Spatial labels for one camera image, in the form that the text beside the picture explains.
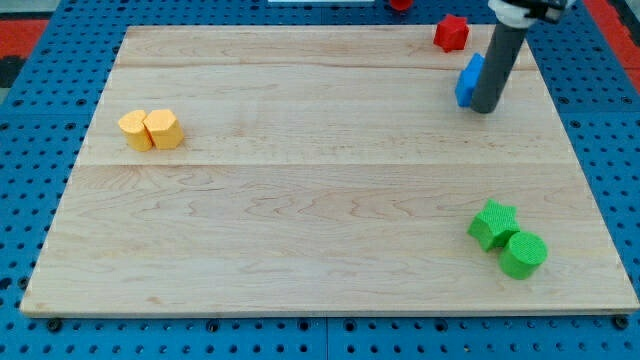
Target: wooden board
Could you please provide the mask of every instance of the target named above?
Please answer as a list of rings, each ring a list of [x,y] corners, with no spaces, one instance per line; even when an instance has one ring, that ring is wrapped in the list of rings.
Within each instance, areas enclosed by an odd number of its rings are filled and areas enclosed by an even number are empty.
[[[36,317],[624,313],[638,301],[525,46],[495,113],[453,89],[492,28],[134,27],[21,304]],[[186,138],[138,153],[124,113]],[[518,206],[548,261],[505,276],[466,229]]]

